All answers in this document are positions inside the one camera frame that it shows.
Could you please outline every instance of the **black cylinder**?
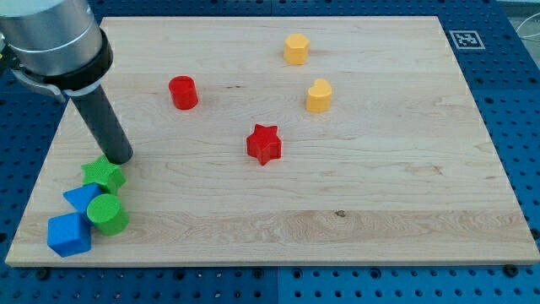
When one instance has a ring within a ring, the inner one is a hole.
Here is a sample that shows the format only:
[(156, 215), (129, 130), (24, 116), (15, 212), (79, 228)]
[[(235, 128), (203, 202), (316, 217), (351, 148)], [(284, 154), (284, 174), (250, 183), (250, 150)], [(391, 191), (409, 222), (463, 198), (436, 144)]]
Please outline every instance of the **black cylinder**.
[(131, 159), (132, 146), (101, 85), (87, 95), (71, 98), (107, 159), (117, 165)]

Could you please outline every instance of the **wood grain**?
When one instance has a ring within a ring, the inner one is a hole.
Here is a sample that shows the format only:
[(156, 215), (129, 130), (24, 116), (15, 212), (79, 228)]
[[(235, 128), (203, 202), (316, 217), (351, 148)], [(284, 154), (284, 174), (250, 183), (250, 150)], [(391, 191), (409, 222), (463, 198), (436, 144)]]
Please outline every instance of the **wood grain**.
[[(59, 258), (48, 218), (100, 156), (72, 104), (9, 250), (12, 266), (530, 264), (540, 260), (437, 18), (106, 18), (104, 87), (132, 141), (119, 236)], [(285, 37), (310, 38), (290, 67)], [(193, 76), (177, 111), (167, 84)], [(305, 111), (328, 79), (331, 110)], [(245, 150), (276, 123), (283, 158)]]

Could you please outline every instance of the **yellow hexagonal block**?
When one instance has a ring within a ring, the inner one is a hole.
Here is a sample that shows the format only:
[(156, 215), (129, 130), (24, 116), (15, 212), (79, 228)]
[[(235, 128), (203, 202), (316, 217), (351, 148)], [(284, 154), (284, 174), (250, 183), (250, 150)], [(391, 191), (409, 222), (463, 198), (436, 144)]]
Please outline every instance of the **yellow hexagonal block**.
[(332, 86), (325, 79), (316, 79), (312, 87), (307, 91), (305, 109), (320, 113), (328, 111), (332, 103)]
[(310, 41), (302, 34), (291, 34), (285, 39), (283, 58), (294, 65), (304, 64), (310, 53)]

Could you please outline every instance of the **blue cube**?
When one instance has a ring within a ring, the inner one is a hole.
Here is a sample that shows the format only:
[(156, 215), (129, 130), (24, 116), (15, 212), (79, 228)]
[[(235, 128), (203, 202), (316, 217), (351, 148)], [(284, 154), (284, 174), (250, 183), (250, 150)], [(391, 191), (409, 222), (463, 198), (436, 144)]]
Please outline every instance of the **blue cube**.
[(92, 247), (90, 225), (79, 213), (51, 218), (47, 245), (62, 258), (87, 252)]
[(86, 209), (92, 199), (103, 194), (98, 184), (93, 183), (64, 193), (64, 198), (83, 216), (90, 225), (94, 225), (86, 215)]

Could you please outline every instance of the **toy block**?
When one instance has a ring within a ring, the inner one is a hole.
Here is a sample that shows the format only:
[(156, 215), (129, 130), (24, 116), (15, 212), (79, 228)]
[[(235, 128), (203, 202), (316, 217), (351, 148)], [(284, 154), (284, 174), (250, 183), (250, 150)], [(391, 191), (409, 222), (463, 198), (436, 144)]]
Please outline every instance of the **toy block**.
[(195, 81), (188, 76), (174, 77), (169, 82), (169, 91), (177, 109), (189, 110), (199, 102)]
[(92, 199), (86, 212), (95, 228), (106, 236), (117, 235), (129, 224), (129, 214), (122, 207), (120, 199), (109, 193)]
[(255, 125), (255, 131), (247, 138), (247, 154), (256, 157), (264, 166), (270, 160), (281, 158), (281, 139), (278, 126)]
[(90, 225), (79, 213), (51, 218), (47, 245), (62, 258), (87, 252), (92, 247)]
[(90, 201), (101, 194), (103, 194), (103, 192), (101, 191), (100, 185), (91, 183), (83, 187), (78, 187), (77, 189), (66, 191), (63, 195), (77, 212), (83, 216), (83, 219), (93, 225), (86, 215), (86, 209), (88, 208)]
[(283, 58), (294, 65), (301, 65), (307, 61), (310, 53), (310, 41), (302, 34), (291, 34), (285, 39)]
[(332, 86), (325, 79), (316, 79), (307, 91), (305, 109), (320, 113), (328, 111), (332, 102)]
[(126, 182), (120, 166), (111, 164), (104, 155), (81, 167), (84, 172), (83, 186), (96, 183), (104, 193), (116, 195), (118, 189)]

